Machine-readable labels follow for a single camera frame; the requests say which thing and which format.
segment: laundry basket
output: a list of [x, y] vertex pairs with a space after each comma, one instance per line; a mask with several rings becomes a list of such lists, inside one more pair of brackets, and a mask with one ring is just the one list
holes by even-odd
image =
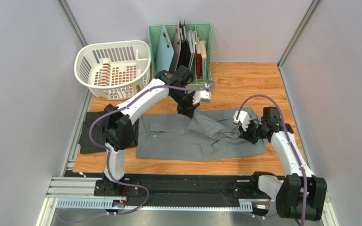
[[149, 84], [150, 48], [140, 40], [91, 44], [75, 59], [75, 76], [96, 97], [123, 100]]

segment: wooden table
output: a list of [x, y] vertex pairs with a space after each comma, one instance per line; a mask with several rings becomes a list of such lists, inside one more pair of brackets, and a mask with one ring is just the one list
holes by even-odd
[[[302, 152], [294, 120], [288, 105], [286, 92], [275, 63], [212, 63], [212, 77], [215, 87], [212, 101], [201, 103], [202, 110], [239, 108], [242, 102], [253, 94], [265, 94], [274, 99], [283, 111], [286, 123], [290, 123], [296, 136], [298, 148]], [[94, 98], [90, 111], [102, 111], [107, 104], [117, 105], [122, 101], [107, 101]], [[254, 98], [246, 106], [262, 115], [263, 108], [273, 106], [264, 98]], [[146, 114], [177, 113], [177, 103], [167, 97], [153, 105]], [[128, 148], [125, 158], [127, 173], [169, 173], [169, 174], [223, 174], [250, 175], [254, 171], [272, 172], [283, 175], [283, 168], [276, 151], [266, 145], [267, 152], [245, 158], [213, 161], [184, 161], [137, 159], [136, 148]], [[78, 154], [75, 161], [75, 172], [103, 172], [106, 163], [106, 152]]]

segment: gray fabric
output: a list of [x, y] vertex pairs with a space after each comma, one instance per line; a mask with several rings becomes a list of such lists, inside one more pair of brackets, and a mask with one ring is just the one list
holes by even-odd
[[[255, 145], [239, 138], [233, 123], [238, 109], [201, 111], [193, 119], [179, 114], [143, 115], [139, 126], [137, 158], [216, 160], [265, 153], [267, 141]], [[251, 108], [243, 108], [251, 119], [260, 120]]]

